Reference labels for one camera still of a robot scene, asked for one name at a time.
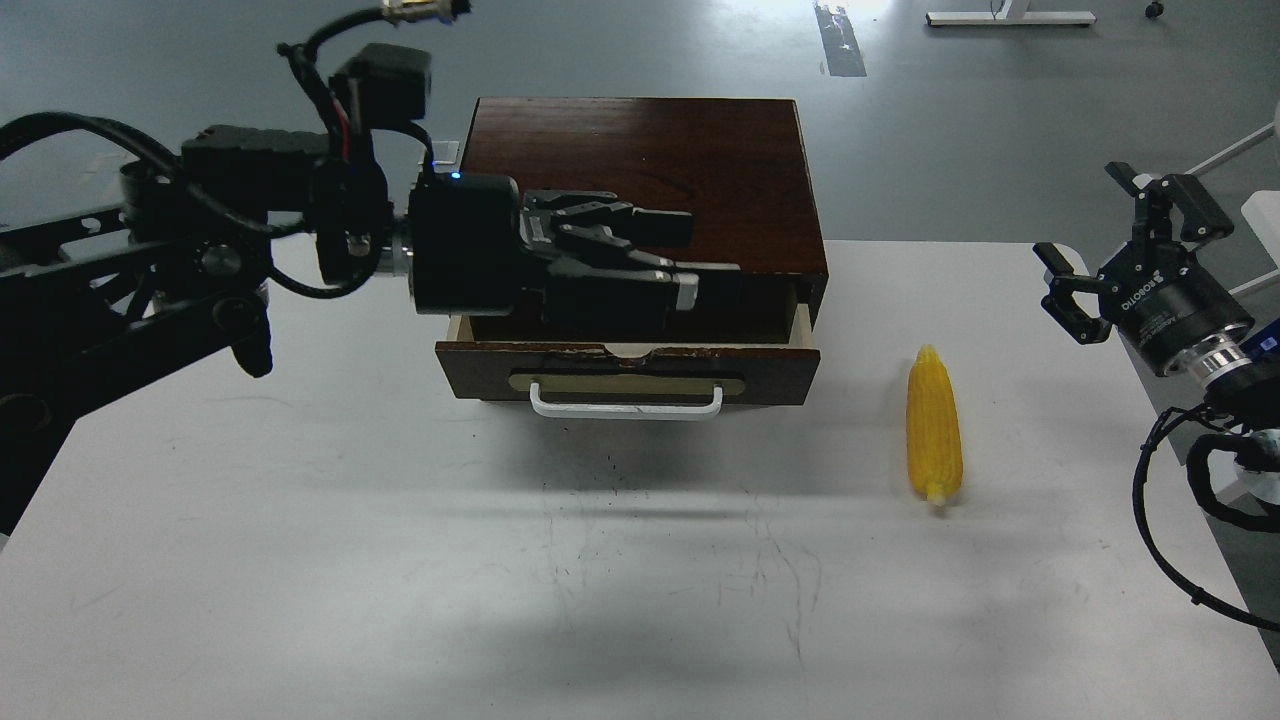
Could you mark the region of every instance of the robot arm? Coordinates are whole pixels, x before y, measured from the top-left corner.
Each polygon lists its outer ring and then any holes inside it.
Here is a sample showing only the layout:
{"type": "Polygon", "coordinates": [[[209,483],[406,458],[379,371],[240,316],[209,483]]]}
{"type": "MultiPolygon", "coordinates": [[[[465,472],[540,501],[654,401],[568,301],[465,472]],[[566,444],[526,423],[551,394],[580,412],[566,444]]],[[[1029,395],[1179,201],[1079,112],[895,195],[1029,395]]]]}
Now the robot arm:
{"type": "Polygon", "coordinates": [[[319,47],[369,22],[439,19],[466,0],[385,0],[280,45],[324,133],[215,126],[180,156],[122,123],[36,113],[0,127],[0,161],[40,140],[87,131],[138,160],[124,202],[0,232],[0,533],[26,510],[76,420],[230,347],[252,377],[271,370],[266,283],[314,299],[358,290],[379,270],[408,275],[420,313],[509,314],[540,296],[553,325],[654,331],[671,313],[732,301],[732,264],[675,263],[639,250],[687,245],[687,213],[635,208],[608,192],[530,191],[499,176],[436,174],[426,114],[430,56],[366,46],[325,83],[319,47]],[[408,214],[397,217],[372,132],[426,149],[408,214]],[[269,211],[301,219],[268,223],[269,211]],[[73,258],[70,242],[127,231],[123,249],[73,258]],[[275,266],[271,241],[314,233],[326,287],[275,266]]]}
{"type": "Polygon", "coordinates": [[[1199,383],[1204,404],[1176,418],[1175,409],[1161,414],[1142,446],[1133,489],[1138,529],[1156,564],[1193,602],[1277,630],[1280,624],[1213,597],[1174,569],[1155,546],[1143,496],[1151,455],[1174,428],[1193,420],[1215,430],[1196,441],[1187,460],[1197,503],[1240,528],[1280,532],[1280,363],[1240,347],[1254,320],[1196,256],[1234,227],[1194,176],[1152,178],[1124,163],[1106,169],[1134,199],[1132,237],[1097,275],[1076,274],[1052,243],[1037,243],[1034,251],[1048,269],[1048,295],[1041,305],[1080,345],[1103,342],[1116,327],[1157,375],[1187,372],[1199,383]],[[1183,215],[1176,237],[1170,218],[1175,208],[1183,215]],[[1100,316],[1080,309],[1074,300],[1078,292],[1097,296],[1100,316]],[[1215,497],[1208,471],[1213,451],[1235,454],[1263,515],[1242,512],[1215,497]]]}

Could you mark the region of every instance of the open drawer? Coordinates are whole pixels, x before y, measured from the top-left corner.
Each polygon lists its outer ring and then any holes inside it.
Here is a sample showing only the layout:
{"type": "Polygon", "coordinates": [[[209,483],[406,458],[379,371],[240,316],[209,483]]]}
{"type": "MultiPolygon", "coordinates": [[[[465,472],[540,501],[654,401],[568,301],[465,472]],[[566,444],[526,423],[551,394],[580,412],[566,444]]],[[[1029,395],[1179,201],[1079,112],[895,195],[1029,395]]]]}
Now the open drawer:
{"type": "Polygon", "coordinates": [[[719,386],[723,402],[801,405],[820,355],[809,306],[795,305],[786,342],[573,342],[477,338],[454,316],[435,345],[457,397],[572,404],[698,404],[719,386]]]}

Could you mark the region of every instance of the red wire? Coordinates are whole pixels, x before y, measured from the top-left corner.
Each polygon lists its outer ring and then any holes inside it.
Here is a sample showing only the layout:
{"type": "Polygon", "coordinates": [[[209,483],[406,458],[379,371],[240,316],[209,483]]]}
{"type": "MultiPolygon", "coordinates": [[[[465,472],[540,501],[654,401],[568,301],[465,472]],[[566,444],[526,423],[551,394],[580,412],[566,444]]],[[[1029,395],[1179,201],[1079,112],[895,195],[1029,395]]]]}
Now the red wire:
{"type": "Polygon", "coordinates": [[[342,126],[342,159],[351,160],[351,120],[347,119],[347,110],[333,99],[333,109],[338,111],[338,124],[342,126]]]}

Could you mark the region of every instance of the black cable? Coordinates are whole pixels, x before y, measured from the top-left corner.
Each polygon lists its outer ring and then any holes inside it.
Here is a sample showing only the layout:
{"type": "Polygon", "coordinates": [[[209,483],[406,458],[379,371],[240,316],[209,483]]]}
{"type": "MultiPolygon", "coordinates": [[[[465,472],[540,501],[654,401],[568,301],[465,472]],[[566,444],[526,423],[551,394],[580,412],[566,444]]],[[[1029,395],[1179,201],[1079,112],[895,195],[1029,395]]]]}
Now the black cable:
{"type": "Polygon", "coordinates": [[[419,173],[419,178],[426,177],[431,178],[435,176],[435,147],[431,146],[431,133],[426,132],[426,128],[417,123],[404,122],[394,127],[385,128],[390,132],[398,132],[412,137],[413,140],[422,143],[425,152],[422,154],[422,172],[419,173]]]}
{"type": "Polygon", "coordinates": [[[302,55],[308,63],[314,64],[316,61],[316,55],[320,51],[320,46],[329,40],[333,40],[335,36],[342,35],[353,27],[385,19],[387,18],[383,15],[381,8],[356,10],[349,15],[343,15],[311,33],[311,37],[308,37],[306,44],[302,45],[302,55]]]}
{"type": "Polygon", "coordinates": [[[196,202],[241,229],[268,237],[283,237],[293,234],[305,227],[302,222],[288,225],[270,225],[246,218],[210,195],[205,188],[191,182],[178,156],[157,140],[137,128],[106,118],[61,111],[23,115],[0,127],[0,161],[41,140],[77,129],[91,132],[137,155],[138,159],[152,165],[172,182],[182,187],[196,202]]]}
{"type": "Polygon", "coordinates": [[[1151,427],[1147,442],[1143,443],[1142,454],[1138,456],[1138,466],[1133,473],[1133,516],[1138,524],[1138,534],[1142,536],[1142,542],[1147,546],[1147,551],[1151,553],[1152,560],[1156,561],[1156,565],[1170,580],[1172,580],[1175,585],[1190,596],[1192,603],[1203,605],[1220,615],[1230,618],[1238,623],[1244,623],[1245,625],[1253,625],[1254,628],[1263,630],[1280,632],[1280,623],[1267,620],[1266,618],[1260,618],[1247,610],[1242,610],[1190,582],[1185,575],[1179,573],[1167,559],[1165,559],[1160,550],[1156,548],[1156,541],[1151,536],[1151,525],[1147,523],[1147,498],[1144,492],[1147,484],[1147,471],[1151,468],[1151,457],[1155,455],[1156,448],[1160,447],[1160,443],[1169,437],[1170,433],[1178,428],[1178,425],[1181,425],[1187,420],[1208,424],[1207,420],[1201,416],[1204,409],[1204,405],[1199,405],[1190,410],[1170,407],[1169,410],[1161,413],[1156,419],[1156,424],[1151,427]],[[1170,421],[1170,416],[1172,416],[1174,413],[1180,413],[1180,415],[1170,421]]]}
{"type": "MultiPolygon", "coordinates": [[[[1211,419],[1204,416],[1204,414],[1210,411],[1208,405],[1201,404],[1197,405],[1196,407],[1192,407],[1190,410],[1183,410],[1181,407],[1170,407],[1169,410],[1171,410],[1172,413],[1183,413],[1188,415],[1189,420],[1192,420],[1197,425],[1201,425],[1202,428],[1208,428],[1219,433],[1230,432],[1230,428],[1226,424],[1213,423],[1211,419]]],[[[1221,418],[1224,423],[1226,421],[1226,416],[1217,415],[1217,418],[1221,418]]]]}
{"type": "Polygon", "coordinates": [[[1280,518],[1252,515],[1219,502],[1213,495],[1213,483],[1208,466],[1208,456],[1215,450],[1234,452],[1236,462],[1244,466],[1249,466],[1251,462],[1268,464],[1261,447],[1247,436],[1215,433],[1196,438],[1190,451],[1187,454],[1187,484],[1190,486],[1192,495],[1196,496],[1196,503],[1204,512],[1242,530],[1280,533],[1280,518]]]}
{"type": "Polygon", "coordinates": [[[320,46],[353,27],[384,19],[387,18],[383,15],[381,8],[357,10],[325,24],[311,33],[311,37],[301,45],[282,42],[275,47],[276,53],[289,61],[293,78],[298,82],[298,87],[302,88],[307,99],[311,100],[316,114],[320,115],[320,120],[329,132],[329,154],[333,156],[343,154],[344,133],[347,131],[343,129],[343,123],[334,106],[337,99],[325,85],[324,78],[320,77],[320,72],[315,65],[320,46]]]}
{"type": "Polygon", "coordinates": [[[315,287],[306,284],[285,274],[285,272],[276,268],[274,263],[268,264],[266,277],[275,281],[284,290],[288,290],[289,292],[301,295],[303,297],[311,297],[315,300],[333,300],[335,297],[344,297],[347,295],[351,295],[352,292],[356,292],[357,290],[364,287],[364,284],[369,282],[370,278],[374,277],[374,273],[378,272],[378,265],[379,261],[381,260],[381,252],[383,252],[381,246],[379,245],[370,246],[369,255],[366,258],[365,264],[361,265],[360,272],[352,275],[349,281],[344,281],[333,287],[315,287]]]}

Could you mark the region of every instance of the cable connector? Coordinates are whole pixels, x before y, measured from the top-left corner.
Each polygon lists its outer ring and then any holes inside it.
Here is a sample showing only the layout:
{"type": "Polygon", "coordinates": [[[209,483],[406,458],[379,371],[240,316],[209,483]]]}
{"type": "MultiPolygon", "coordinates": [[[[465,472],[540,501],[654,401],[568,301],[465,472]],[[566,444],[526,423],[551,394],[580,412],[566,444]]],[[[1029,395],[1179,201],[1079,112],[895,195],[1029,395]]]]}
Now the cable connector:
{"type": "Polygon", "coordinates": [[[435,18],[444,24],[471,12],[471,0],[383,0],[383,17],[392,24],[435,18]]]}

